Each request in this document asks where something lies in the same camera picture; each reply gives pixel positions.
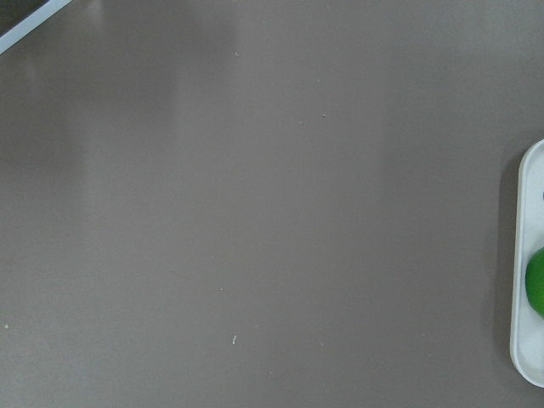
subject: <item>green object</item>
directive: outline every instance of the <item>green object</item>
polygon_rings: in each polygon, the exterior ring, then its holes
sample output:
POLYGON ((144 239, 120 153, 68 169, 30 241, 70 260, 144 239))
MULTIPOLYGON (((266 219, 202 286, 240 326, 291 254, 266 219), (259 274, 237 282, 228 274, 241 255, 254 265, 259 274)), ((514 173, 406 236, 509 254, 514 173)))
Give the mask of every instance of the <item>green object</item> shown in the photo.
POLYGON ((531 307, 544 317, 544 248, 539 249, 527 264, 525 290, 531 307))

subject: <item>green round object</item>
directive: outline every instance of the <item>green round object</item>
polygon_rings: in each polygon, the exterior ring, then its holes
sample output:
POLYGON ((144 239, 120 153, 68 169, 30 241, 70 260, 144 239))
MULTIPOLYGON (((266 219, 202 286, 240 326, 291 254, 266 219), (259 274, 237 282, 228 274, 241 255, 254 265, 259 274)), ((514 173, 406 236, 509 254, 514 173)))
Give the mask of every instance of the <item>green round object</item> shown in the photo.
POLYGON ((544 317, 544 248, 539 249, 527 264, 525 290, 531 307, 544 317))

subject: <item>tabletop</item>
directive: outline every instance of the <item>tabletop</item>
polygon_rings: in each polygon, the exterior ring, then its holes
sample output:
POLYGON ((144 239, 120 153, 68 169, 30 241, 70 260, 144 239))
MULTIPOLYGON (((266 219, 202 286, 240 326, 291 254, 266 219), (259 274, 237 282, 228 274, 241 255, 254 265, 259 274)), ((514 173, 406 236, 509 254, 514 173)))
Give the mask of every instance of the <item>tabletop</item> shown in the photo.
POLYGON ((543 12, 74 0, 0 55, 0 405, 541 404, 543 12))

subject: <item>white strip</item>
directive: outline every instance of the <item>white strip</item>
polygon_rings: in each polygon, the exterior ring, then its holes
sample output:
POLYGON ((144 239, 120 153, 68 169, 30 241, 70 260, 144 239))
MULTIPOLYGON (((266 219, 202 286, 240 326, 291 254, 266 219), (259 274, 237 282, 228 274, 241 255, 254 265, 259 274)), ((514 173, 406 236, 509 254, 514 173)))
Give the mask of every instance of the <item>white strip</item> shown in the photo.
POLYGON ((34 30, 69 2, 71 2, 71 0, 49 0, 14 28, 6 32, 0 37, 0 54, 17 43, 22 37, 34 30))

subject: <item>gray surface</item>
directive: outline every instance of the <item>gray surface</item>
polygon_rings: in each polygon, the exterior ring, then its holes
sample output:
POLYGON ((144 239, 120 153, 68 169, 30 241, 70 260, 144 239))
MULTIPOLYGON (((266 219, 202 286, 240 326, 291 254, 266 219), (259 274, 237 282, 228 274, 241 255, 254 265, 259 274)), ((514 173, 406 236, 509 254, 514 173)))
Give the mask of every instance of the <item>gray surface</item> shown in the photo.
POLYGON ((136 3, 0 56, 0 406, 541 404, 544 5, 136 3))

